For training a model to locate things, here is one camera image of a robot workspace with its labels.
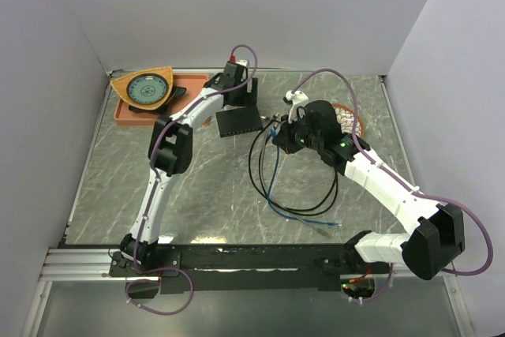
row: black cable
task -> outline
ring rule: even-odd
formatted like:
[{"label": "black cable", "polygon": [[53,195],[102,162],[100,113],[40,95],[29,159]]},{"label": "black cable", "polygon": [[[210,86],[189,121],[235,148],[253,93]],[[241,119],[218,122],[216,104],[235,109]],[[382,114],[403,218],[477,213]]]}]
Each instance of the black cable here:
[{"label": "black cable", "polygon": [[[265,145],[270,140],[270,137],[271,136],[267,137],[267,140],[265,141]],[[263,172],[263,167],[261,167],[261,153],[260,153],[260,157],[258,159],[258,171],[260,172],[260,174]],[[263,182],[261,180],[260,180],[260,184],[261,184],[261,188],[264,191],[264,194],[266,194],[267,190],[264,188]],[[317,208],[321,207],[324,204],[324,202],[328,199],[328,197],[330,197],[331,192],[333,191],[334,187],[336,187],[336,188],[335,188],[335,194],[333,196],[333,200],[331,201],[330,205],[328,205],[323,211],[318,212],[318,213],[313,213],[313,214],[310,214],[310,215],[306,215],[305,213],[298,213],[298,212],[315,211]],[[318,216],[318,215],[322,215],[323,213],[329,211],[331,209],[331,207],[333,207],[333,205],[335,204],[335,202],[337,200],[337,194],[338,194],[338,192],[339,192],[339,177],[338,177],[338,174],[337,174],[337,170],[335,170],[335,177],[333,178],[333,182],[331,183],[331,187],[330,187],[330,189],[328,190],[328,192],[326,193],[326,195],[324,196],[324,198],[322,199],[321,202],[319,202],[318,204],[314,205],[311,208],[296,209],[296,208],[288,208],[288,207],[282,207],[282,206],[280,206],[279,208],[281,208],[282,210],[284,210],[286,212],[292,213],[294,215],[300,215],[300,216]]]},{"label": "black cable", "polygon": [[[248,157],[249,179],[251,180],[251,183],[252,183],[252,186],[254,187],[254,189],[264,199],[267,199],[267,190],[264,188],[263,183],[261,182],[261,180],[260,180],[261,189],[255,183],[254,178],[253,178],[253,172],[252,172],[252,169],[251,169],[251,160],[252,160],[252,157],[253,157],[253,150],[254,150],[254,147],[256,146],[256,142],[258,141],[258,139],[260,138],[260,136],[264,133],[264,131],[267,130],[270,125],[272,125],[273,122],[275,122],[275,121],[274,120],[270,120],[269,123],[264,128],[262,128],[262,130],[256,135],[256,137],[252,141],[251,148],[249,149],[249,157]],[[259,170],[262,170],[262,168],[260,167],[260,165],[261,165],[261,155],[260,155],[260,158],[258,160],[258,168],[259,168]],[[323,211],[317,212],[317,213],[314,213],[314,214],[307,215],[306,213],[304,213],[304,212],[314,211],[317,208],[321,207],[321,205],[323,205],[323,203],[331,195],[331,192],[333,191],[333,188],[335,188],[335,195],[334,195],[333,200],[331,201],[331,203],[330,203],[329,206],[327,206]],[[330,190],[328,191],[328,193],[326,194],[326,196],[324,197],[324,199],[321,202],[319,202],[317,205],[315,205],[315,206],[313,206],[311,208],[301,208],[301,209],[298,209],[298,208],[283,207],[281,204],[278,204],[278,203],[274,202],[273,200],[271,200],[271,202],[277,208],[282,209],[283,211],[289,212],[289,213],[294,214],[294,215],[307,216],[307,217],[317,216],[317,215],[322,215],[323,213],[327,212],[331,207],[333,207],[333,205],[335,204],[335,202],[337,200],[338,191],[339,191],[338,174],[337,174],[337,171],[335,170],[335,178],[333,180],[333,183],[331,184]]]}]

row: white wall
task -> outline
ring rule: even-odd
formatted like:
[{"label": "white wall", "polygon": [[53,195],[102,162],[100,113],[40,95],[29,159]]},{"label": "white wall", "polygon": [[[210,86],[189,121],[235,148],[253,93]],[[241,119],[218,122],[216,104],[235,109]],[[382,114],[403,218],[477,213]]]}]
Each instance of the white wall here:
[{"label": "white wall", "polygon": [[107,77],[65,0],[0,0],[0,335],[62,236]]},{"label": "white wall", "polygon": [[[416,179],[425,192],[466,203],[492,236],[492,267],[460,277],[479,336],[505,332],[504,59],[504,0],[428,0],[387,76]],[[457,267],[484,258],[467,219]]]},{"label": "white wall", "polygon": [[221,67],[237,43],[262,67],[387,73],[426,0],[69,0],[107,70]]}]

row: gray marble table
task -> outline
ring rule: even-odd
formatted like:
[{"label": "gray marble table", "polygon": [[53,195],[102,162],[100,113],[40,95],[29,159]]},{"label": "gray marble table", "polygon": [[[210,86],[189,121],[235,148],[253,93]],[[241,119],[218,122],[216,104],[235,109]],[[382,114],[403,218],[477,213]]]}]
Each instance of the gray marble table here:
[{"label": "gray marble table", "polygon": [[[258,74],[260,113],[286,113],[282,97],[302,75]],[[379,78],[349,79],[365,124],[365,140],[388,165],[407,178],[406,162]],[[331,74],[313,78],[303,90],[311,99],[350,106],[345,86]],[[113,119],[117,102],[117,95],[111,92],[74,204],[68,244],[118,244],[139,211],[148,180],[147,150],[152,131],[117,127]],[[298,221],[279,217],[249,181],[247,158],[255,135],[220,138],[215,118],[208,127],[195,132],[193,162],[174,188],[163,217],[163,236],[174,237],[174,243],[330,243],[345,242],[367,229],[382,233],[403,231],[373,197],[342,177],[335,206],[319,216],[342,223],[332,238]],[[275,163],[275,147],[268,147],[265,157],[265,174],[269,178]],[[286,206],[310,207],[324,197],[332,178],[332,169],[315,152],[304,149],[295,155],[282,153],[272,193]]]}]

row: black bracket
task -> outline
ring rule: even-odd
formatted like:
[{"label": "black bracket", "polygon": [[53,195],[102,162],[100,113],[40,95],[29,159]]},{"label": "black bracket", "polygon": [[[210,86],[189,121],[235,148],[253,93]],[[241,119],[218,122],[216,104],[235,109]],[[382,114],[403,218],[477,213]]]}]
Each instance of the black bracket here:
[{"label": "black bracket", "polygon": [[[222,73],[214,75],[205,87],[218,91],[238,86],[247,79],[247,68],[235,62],[228,61]],[[238,90],[224,94],[224,106],[251,107],[258,101],[258,78],[251,78],[248,85]]]},{"label": "black bracket", "polygon": [[[159,116],[152,130],[151,143],[148,157],[151,158],[152,150],[163,129],[171,122],[169,116]],[[155,167],[166,172],[167,176],[182,174],[188,170],[193,157],[193,128],[187,124],[175,123],[165,133],[159,145]]]},{"label": "black bracket", "polygon": [[458,207],[438,204],[439,211],[402,244],[406,266],[419,278],[430,280],[465,250],[463,213]]}]

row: white robotic arm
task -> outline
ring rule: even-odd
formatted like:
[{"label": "white robotic arm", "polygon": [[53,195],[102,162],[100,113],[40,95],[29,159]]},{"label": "white robotic arm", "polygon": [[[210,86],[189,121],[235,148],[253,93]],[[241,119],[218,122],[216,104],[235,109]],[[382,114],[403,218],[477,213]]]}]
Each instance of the white robotic arm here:
[{"label": "white robotic arm", "polygon": [[[200,94],[190,104],[171,117],[176,120],[186,115],[181,123],[191,128],[198,128],[207,118],[210,118],[215,112],[223,108],[224,96],[211,96],[211,94],[216,92],[217,90],[214,88],[203,88]],[[200,104],[198,104],[194,110],[188,112],[188,109],[196,102],[200,102]],[[168,204],[170,193],[180,177],[181,174],[169,175],[166,171],[161,169],[150,169],[148,189],[144,195],[144,200],[142,200],[142,205],[140,206],[135,223],[130,229],[133,238],[138,239],[141,234],[140,242],[145,242],[148,245],[158,240],[159,227],[163,213]],[[142,220],[145,220],[145,223],[143,230],[140,232]]]}]

